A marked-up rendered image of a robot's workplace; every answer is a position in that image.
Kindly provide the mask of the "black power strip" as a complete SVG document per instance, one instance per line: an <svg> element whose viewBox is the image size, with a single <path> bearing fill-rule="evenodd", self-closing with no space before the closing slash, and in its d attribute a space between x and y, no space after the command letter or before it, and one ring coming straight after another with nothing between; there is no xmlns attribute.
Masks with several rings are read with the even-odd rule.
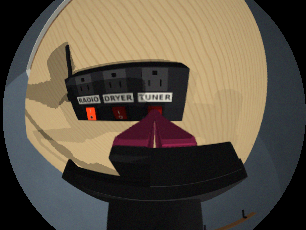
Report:
<svg viewBox="0 0 306 230"><path fill-rule="evenodd" d="M78 120L140 121L158 110L170 121L182 121L190 71L183 63L120 63L72 75L69 45L65 51L66 95Z"/></svg>

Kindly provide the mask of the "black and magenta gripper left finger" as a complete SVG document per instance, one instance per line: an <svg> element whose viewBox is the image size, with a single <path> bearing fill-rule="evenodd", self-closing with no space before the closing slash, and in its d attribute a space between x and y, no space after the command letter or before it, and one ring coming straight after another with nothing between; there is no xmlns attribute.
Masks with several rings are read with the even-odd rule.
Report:
<svg viewBox="0 0 306 230"><path fill-rule="evenodd" d="M154 110L151 110L144 119L117 135L114 138L112 147L115 145L123 145L154 148L154 133L155 113Z"/></svg>

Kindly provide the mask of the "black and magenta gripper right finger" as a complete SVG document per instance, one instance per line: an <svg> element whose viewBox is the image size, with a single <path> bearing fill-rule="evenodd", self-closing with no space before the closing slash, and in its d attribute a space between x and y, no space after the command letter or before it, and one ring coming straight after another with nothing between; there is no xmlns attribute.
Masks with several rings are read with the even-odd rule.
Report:
<svg viewBox="0 0 306 230"><path fill-rule="evenodd" d="M156 148L198 146L193 135L164 118L158 110L155 110L155 125Z"/></svg>

